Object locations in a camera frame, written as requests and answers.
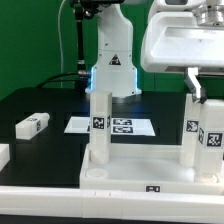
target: blue light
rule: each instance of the blue light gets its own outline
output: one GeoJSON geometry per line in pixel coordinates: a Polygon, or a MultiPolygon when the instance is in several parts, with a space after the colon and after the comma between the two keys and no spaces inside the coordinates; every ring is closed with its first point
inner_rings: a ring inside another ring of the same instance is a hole
{"type": "Polygon", "coordinates": [[[91,69],[90,90],[93,90],[93,67],[91,69]]]}
{"type": "Polygon", "coordinates": [[[135,69],[135,91],[138,91],[138,69],[135,69]]]}

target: label sticker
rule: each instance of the label sticker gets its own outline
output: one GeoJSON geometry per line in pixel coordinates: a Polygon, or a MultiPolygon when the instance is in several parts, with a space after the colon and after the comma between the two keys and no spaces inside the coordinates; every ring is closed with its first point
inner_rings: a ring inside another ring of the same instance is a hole
{"type": "Polygon", "coordinates": [[[121,65],[121,62],[117,56],[117,54],[114,55],[112,60],[110,61],[110,65],[121,65]]]}
{"type": "Polygon", "coordinates": [[[146,186],[146,192],[160,192],[160,186],[146,186]]]}
{"type": "Polygon", "coordinates": [[[27,121],[37,121],[37,120],[38,120],[37,118],[32,118],[32,117],[27,119],[27,121]]]}
{"type": "Polygon", "coordinates": [[[37,122],[37,131],[39,131],[41,129],[41,123],[40,121],[37,122]]]}
{"type": "Polygon", "coordinates": [[[187,120],[186,132],[197,133],[198,132],[198,124],[199,124],[198,121],[187,120]]]}
{"type": "Polygon", "coordinates": [[[199,142],[201,142],[201,144],[203,145],[204,144],[204,131],[200,128],[199,130],[199,135],[198,135],[198,140],[199,142]]]}
{"type": "Polygon", "coordinates": [[[111,121],[110,121],[111,119],[110,119],[110,116],[108,116],[108,118],[107,118],[107,128],[109,128],[110,127],[110,123],[111,123],[111,121]]]}
{"type": "Polygon", "coordinates": [[[130,134],[130,133],[134,133],[134,131],[133,131],[133,127],[114,126],[113,127],[113,133],[126,133],[126,134],[130,134]]]}
{"type": "Polygon", "coordinates": [[[93,117],[93,128],[94,129],[104,129],[104,118],[103,117],[93,117]]]}
{"type": "Polygon", "coordinates": [[[207,147],[222,147],[223,133],[208,133],[207,147]]]}
{"type": "Polygon", "coordinates": [[[131,119],[116,119],[114,118],[114,125],[132,125],[131,119]]]}

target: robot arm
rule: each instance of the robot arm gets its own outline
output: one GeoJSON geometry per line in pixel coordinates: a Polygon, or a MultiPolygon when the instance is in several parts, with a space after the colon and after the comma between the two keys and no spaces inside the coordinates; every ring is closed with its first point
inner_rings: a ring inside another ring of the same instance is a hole
{"type": "MultiPolygon", "coordinates": [[[[91,69],[91,85],[86,93],[109,91],[113,101],[119,103],[135,100],[141,94],[137,88],[137,69],[132,63],[133,26],[121,12],[118,3],[122,2],[124,0],[80,1],[83,17],[91,19],[96,15],[98,21],[98,59],[91,69]]],[[[126,4],[145,2],[132,0],[126,4]]]]}
{"type": "Polygon", "coordinates": [[[196,77],[224,71],[224,2],[156,0],[149,13],[141,64],[147,72],[184,73],[193,101],[204,103],[196,77]]]}

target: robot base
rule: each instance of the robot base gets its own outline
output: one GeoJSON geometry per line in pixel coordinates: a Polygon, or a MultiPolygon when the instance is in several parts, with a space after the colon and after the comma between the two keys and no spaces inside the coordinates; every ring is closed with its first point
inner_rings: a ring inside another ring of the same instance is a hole
{"type": "Polygon", "coordinates": [[[223,196],[224,181],[195,182],[194,169],[180,165],[180,152],[181,146],[111,144],[109,163],[97,165],[87,145],[80,188],[223,196]]]}
{"type": "MultiPolygon", "coordinates": [[[[90,99],[90,95],[93,91],[88,87],[86,88],[86,98],[90,99]]],[[[136,92],[133,95],[130,96],[125,96],[125,97],[112,97],[112,102],[113,103],[120,103],[120,104],[125,104],[125,103],[132,103],[132,102],[138,102],[141,100],[141,94],[142,91],[140,89],[137,89],[136,92]]]]}

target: white post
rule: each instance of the white post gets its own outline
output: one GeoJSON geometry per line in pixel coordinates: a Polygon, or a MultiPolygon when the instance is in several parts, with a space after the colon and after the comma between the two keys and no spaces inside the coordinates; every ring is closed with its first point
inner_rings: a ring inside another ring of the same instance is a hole
{"type": "Polygon", "coordinates": [[[111,144],[112,94],[93,92],[90,96],[90,157],[96,164],[109,161],[111,144]]]}
{"type": "Polygon", "coordinates": [[[187,94],[183,125],[182,151],[180,154],[180,164],[186,167],[194,166],[200,109],[201,104],[193,103],[192,95],[187,94]]]}
{"type": "Polygon", "coordinates": [[[224,102],[207,100],[201,106],[195,153],[195,181],[219,182],[224,146],[224,102]]]}

